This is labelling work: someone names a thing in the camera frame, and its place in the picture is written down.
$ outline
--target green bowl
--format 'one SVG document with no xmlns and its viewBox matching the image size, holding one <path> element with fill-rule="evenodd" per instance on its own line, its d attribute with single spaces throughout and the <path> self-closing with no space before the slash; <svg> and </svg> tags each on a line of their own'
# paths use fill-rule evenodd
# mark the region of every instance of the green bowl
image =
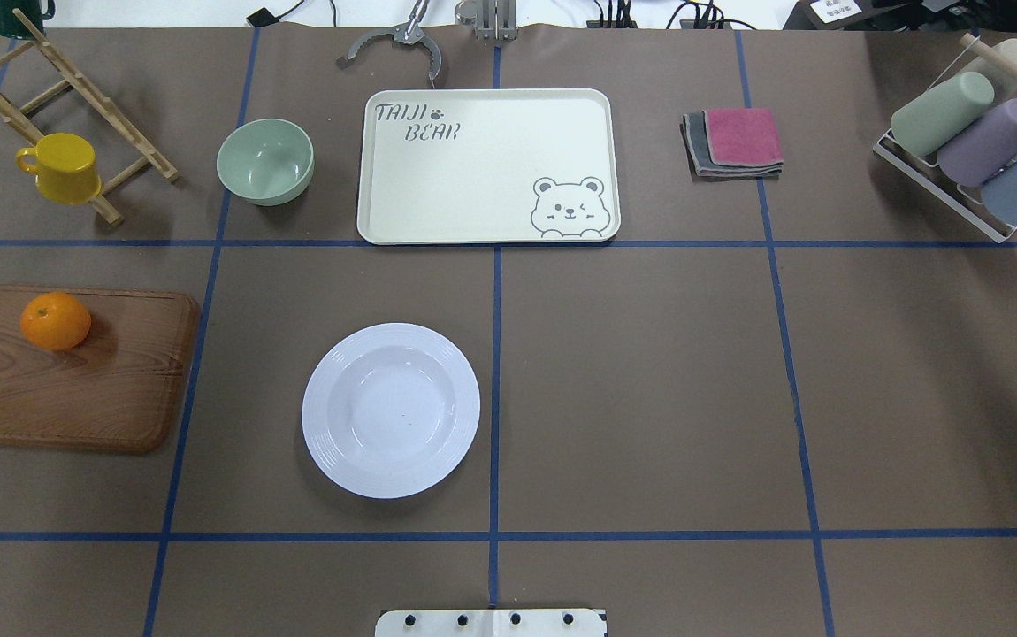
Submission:
<svg viewBox="0 0 1017 637">
<path fill-rule="evenodd" d="M 315 172 L 311 139 L 283 119 L 258 119 L 230 132 L 218 150 L 218 178 L 229 192 L 256 206 L 291 201 Z"/>
</svg>

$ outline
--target bear face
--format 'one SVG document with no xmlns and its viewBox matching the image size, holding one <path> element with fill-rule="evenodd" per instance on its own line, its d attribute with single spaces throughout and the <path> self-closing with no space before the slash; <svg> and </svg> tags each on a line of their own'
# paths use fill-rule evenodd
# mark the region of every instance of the bear face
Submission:
<svg viewBox="0 0 1017 637">
<path fill-rule="evenodd" d="M 532 226 L 541 237 L 601 237 L 610 226 L 610 213 L 602 206 L 602 181 L 595 177 L 579 184 L 556 184 L 541 177 L 532 191 L 536 193 Z"/>
</svg>

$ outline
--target brown table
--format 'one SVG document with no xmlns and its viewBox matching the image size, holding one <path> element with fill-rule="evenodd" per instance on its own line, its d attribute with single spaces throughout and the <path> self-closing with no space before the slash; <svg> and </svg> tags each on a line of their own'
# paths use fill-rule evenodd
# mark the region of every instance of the brown table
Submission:
<svg viewBox="0 0 1017 637">
<path fill-rule="evenodd" d="M 431 30 L 446 88 L 610 98 L 622 227 L 382 248 L 355 230 L 363 104 L 424 88 L 427 59 L 336 68 L 359 33 L 51 32 L 182 178 L 128 182 L 109 230 L 39 198 L 0 124 L 0 283 L 182 291 L 200 338 L 158 451 L 0 448 L 0 634 L 367 636 L 380 610 L 489 604 L 606 609 L 610 634 L 1017 634 L 1017 237 L 870 151 L 956 36 Z M 127 165 L 76 100 L 38 123 Z M 681 114 L 740 105 L 774 109 L 783 176 L 694 177 Z M 318 162 L 272 210 L 214 173 L 261 117 Z M 386 503 L 300 431 L 323 352 L 382 322 L 452 339 L 483 402 L 461 466 Z"/>
</svg>

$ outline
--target purple cup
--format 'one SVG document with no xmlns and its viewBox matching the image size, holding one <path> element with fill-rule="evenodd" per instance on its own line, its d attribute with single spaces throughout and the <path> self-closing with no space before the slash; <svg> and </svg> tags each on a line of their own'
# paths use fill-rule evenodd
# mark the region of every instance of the purple cup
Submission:
<svg viewBox="0 0 1017 637">
<path fill-rule="evenodd" d="M 994 106 L 937 152 L 946 177 L 962 186 L 984 184 L 1017 156 L 1017 98 Z"/>
</svg>

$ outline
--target stack of folded cloths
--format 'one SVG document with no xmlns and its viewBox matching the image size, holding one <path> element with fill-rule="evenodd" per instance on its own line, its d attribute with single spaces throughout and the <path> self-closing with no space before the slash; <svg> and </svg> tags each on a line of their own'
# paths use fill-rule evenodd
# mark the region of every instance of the stack of folded cloths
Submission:
<svg viewBox="0 0 1017 637">
<path fill-rule="evenodd" d="M 685 146 L 702 177 L 767 177 L 783 170 L 768 109 L 710 109 L 681 116 Z"/>
</svg>

